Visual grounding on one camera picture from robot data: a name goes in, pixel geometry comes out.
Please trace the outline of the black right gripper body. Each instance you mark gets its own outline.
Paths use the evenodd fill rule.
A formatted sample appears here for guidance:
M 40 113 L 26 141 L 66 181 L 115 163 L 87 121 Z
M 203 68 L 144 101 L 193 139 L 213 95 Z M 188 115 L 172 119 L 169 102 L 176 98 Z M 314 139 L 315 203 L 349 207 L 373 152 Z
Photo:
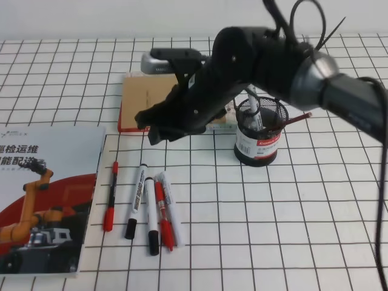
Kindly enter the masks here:
M 227 27 L 216 36 L 210 59 L 165 110 L 165 128 L 192 132 L 204 127 L 253 81 L 258 29 Z

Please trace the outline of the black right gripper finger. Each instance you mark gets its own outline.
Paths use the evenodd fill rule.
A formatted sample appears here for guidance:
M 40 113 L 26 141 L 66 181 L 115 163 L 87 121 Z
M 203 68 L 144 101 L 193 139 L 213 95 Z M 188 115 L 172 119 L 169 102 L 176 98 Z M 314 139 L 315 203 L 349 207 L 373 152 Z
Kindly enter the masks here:
M 148 138 L 151 146 L 155 146 L 162 141 L 176 141 L 183 137 L 186 137 L 188 133 L 182 130 L 177 130 L 173 128 L 163 128 L 157 126 L 151 126 L 148 132 Z
M 141 110 L 135 116 L 135 121 L 138 129 L 146 127 L 158 127 L 163 129 L 172 128 L 172 113 L 173 104 L 163 101 L 150 107 L 149 109 Z

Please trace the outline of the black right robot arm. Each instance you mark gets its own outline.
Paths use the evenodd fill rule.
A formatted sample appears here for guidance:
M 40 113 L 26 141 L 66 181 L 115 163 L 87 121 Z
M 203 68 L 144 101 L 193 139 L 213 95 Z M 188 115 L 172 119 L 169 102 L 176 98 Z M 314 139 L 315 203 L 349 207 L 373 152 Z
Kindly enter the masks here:
M 377 141 L 387 140 L 387 92 L 379 82 L 342 74 L 327 54 L 272 38 L 262 27 L 222 29 L 205 64 L 135 121 L 151 130 L 152 144 L 202 133 L 248 85 L 299 110 L 328 110 Z

